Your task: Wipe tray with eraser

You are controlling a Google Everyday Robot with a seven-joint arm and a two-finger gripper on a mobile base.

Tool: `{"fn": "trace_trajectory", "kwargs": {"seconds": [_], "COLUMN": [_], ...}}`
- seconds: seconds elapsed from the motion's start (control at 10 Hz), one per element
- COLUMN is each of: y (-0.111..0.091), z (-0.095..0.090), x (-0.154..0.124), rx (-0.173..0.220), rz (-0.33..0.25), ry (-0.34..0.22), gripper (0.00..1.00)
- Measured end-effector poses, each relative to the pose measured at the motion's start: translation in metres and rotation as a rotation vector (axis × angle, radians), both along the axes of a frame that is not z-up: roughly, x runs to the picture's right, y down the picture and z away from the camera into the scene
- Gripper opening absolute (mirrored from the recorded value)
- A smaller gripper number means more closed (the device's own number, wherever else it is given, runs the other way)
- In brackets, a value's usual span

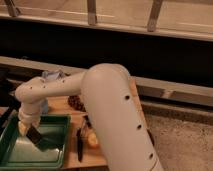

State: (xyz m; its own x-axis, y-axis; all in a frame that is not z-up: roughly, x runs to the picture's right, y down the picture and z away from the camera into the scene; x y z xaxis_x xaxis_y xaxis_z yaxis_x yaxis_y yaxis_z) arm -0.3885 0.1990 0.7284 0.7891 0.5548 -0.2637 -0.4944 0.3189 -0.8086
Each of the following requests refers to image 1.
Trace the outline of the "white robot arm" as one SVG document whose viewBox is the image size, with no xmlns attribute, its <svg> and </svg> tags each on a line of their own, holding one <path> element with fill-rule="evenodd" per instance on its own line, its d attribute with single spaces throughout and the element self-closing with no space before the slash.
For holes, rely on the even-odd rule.
<svg viewBox="0 0 213 171">
<path fill-rule="evenodd" d="M 133 101 L 131 75 L 119 64 L 98 64 L 51 82 L 35 77 L 15 91 L 25 125 L 40 120 L 41 101 L 81 95 L 110 171 L 164 171 Z"/>
</svg>

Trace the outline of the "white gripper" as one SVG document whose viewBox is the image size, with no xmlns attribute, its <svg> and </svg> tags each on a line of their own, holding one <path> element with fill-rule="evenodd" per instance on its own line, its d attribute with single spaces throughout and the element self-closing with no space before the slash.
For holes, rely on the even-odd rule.
<svg viewBox="0 0 213 171">
<path fill-rule="evenodd" d="M 40 125 L 40 116 L 41 116 L 40 110 L 32 111 L 32 112 L 26 112 L 22 108 L 20 108 L 19 113 L 18 113 L 19 133 L 22 136 L 25 136 L 27 134 L 30 126 L 34 126 L 35 128 L 37 128 Z"/>
</svg>

